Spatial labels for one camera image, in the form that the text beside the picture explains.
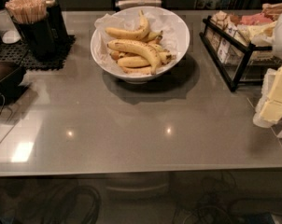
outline black cup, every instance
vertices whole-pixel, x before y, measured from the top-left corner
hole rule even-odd
[[[51,58],[56,51],[48,17],[32,24],[21,24],[14,21],[19,28],[22,38],[28,44],[29,50],[38,60]]]

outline countertop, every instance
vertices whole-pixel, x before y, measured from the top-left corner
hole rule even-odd
[[[272,129],[252,122],[261,87],[230,92],[199,37],[211,12],[176,12],[190,29],[186,57],[142,85],[93,60],[93,24],[106,13],[63,14],[76,43],[63,69],[28,71],[28,90],[5,108],[0,176],[282,167]]]

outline black metal rack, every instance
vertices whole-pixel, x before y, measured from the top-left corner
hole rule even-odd
[[[219,27],[217,27],[217,25],[212,23],[211,16],[208,16],[207,19],[203,19],[203,23],[205,24],[205,28],[204,28],[204,31],[202,33],[200,33],[200,37],[201,37],[207,51],[209,52],[211,58],[213,59],[215,66],[217,67],[217,69],[221,73],[221,75],[222,75],[225,83],[227,84],[228,88],[230,89],[230,91],[235,91],[239,84],[260,85],[263,82],[263,76],[264,76],[264,74],[265,74],[265,72],[268,68],[277,69],[281,66],[282,60],[279,60],[279,59],[276,59],[275,63],[263,63],[263,64],[260,64],[260,65],[255,65],[255,67],[258,66],[258,68],[264,70],[265,72],[262,72],[259,78],[250,79],[250,80],[243,79],[244,72],[248,68],[247,65],[248,65],[248,62],[251,58],[252,53],[254,51],[257,51],[257,50],[258,51],[272,50],[272,47],[257,47],[252,43],[249,43],[248,46],[243,45],[241,42],[239,42],[235,38],[231,37],[230,35],[225,33],[223,30],[221,30]],[[244,54],[242,61],[237,65],[237,67],[235,69],[235,72],[233,74],[233,78],[231,78],[229,73],[228,73],[228,70],[227,70],[228,66],[223,65],[223,63],[220,61],[220,59],[217,55],[217,52],[214,50],[210,41],[206,37],[207,28],[212,29],[212,31],[219,34],[221,38],[225,38],[228,42],[231,43],[231,45],[235,46],[238,50],[240,50]]]

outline white bowl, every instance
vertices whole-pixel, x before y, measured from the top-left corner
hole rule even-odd
[[[119,27],[122,26],[123,28],[123,25],[126,25],[125,23],[129,23],[129,26],[132,26],[132,24],[137,26],[137,23],[139,21],[138,11],[140,9],[142,9],[145,16],[148,17],[152,31],[163,30],[161,45],[169,49],[176,55],[176,58],[169,64],[158,68],[155,75],[124,73],[122,69],[117,66],[115,61],[113,61],[109,57],[109,51],[106,47],[106,40],[112,40],[114,38],[106,37],[106,34],[104,34],[105,26],[111,26],[111,24],[114,24],[114,21],[112,20],[115,18],[122,20],[122,23],[119,23]],[[160,75],[174,67],[183,58],[189,47],[190,32],[186,23],[181,18],[179,18],[177,14],[160,7],[132,7],[117,12],[113,14],[111,18],[107,18],[107,20],[104,21],[108,21],[108,23],[105,24],[104,22],[102,22],[101,27],[97,27],[92,35],[92,57],[103,70],[107,71],[114,77],[120,78],[130,83],[145,83],[149,80],[159,77]]]

